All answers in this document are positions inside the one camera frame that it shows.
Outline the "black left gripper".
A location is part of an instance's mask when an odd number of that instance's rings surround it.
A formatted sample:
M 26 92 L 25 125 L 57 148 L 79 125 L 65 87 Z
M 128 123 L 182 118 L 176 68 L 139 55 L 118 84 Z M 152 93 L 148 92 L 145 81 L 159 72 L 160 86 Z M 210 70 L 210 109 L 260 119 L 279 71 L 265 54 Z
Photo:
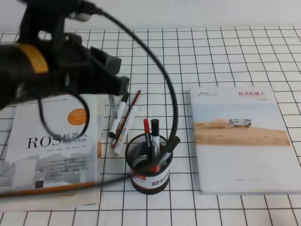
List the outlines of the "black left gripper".
M 65 93 L 71 82 L 89 71 L 91 60 L 82 39 L 65 33 L 65 20 L 87 21 L 94 4 L 87 0 L 25 0 L 26 10 L 19 30 L 17 49 L 22 60 L 17 80 L 17 97 L 34 99 Z M 127 92 L 129 78 L 118 77 L 122 60 L 91 47 L 91 56 L 108 71 L 92 72 L 79 81 L 80 94 Z

